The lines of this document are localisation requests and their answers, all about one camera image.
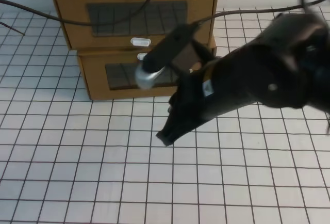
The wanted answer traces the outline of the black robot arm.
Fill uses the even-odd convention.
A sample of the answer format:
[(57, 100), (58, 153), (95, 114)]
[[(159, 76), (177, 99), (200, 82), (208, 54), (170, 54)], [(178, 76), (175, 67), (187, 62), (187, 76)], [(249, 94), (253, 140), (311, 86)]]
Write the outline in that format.
[(178, 78), (157, 137), (166, 146), (213, 118), (254, 102), (329, 112), (329, 26), (310, 9), (280, 14), (254, 40), (216, 58), (193, 43), (203, 66)]

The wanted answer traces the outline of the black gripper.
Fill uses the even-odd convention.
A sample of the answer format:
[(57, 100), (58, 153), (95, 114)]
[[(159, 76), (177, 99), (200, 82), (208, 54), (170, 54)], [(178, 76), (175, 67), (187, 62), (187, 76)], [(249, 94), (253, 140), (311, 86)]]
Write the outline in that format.
[(168, 119), (156, 134), (165, 146), (213, 119), (219, 92), (219, 60), (199, 42), (191, 41), (169, 67), (177, 75), (177, 91), (169, 100)]

